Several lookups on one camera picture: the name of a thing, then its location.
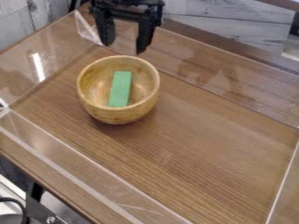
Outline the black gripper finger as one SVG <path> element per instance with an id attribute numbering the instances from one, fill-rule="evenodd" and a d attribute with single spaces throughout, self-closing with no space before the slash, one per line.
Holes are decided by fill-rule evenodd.
<path id="1" fill-rule="evenodd" d="M 109 9 L 94 9 L 98 35 L 105 46 L 110 46 L 117 39 L 117 26 Z"/>
<path id="2" fill-rule="evenodd" d="M 155 35 L 155 27 L 157 27 L 155 15 L 154 14 L 143 15 L 139 20 L 139 30 L 135 44 L 138 54 L 143 53 L 146 51 L 146 48 L 153 43 L 153 37 Z"/>

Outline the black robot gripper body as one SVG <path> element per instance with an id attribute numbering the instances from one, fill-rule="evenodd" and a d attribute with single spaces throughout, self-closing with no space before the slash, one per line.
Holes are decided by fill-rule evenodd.
<path id="1" fill-rule="evenodd" d="M 91 0 L 95 16 L 103 20 L 125 19 L 139 22 L 150 18 L 161 26 L 163 22 L 165 0 Z"/>

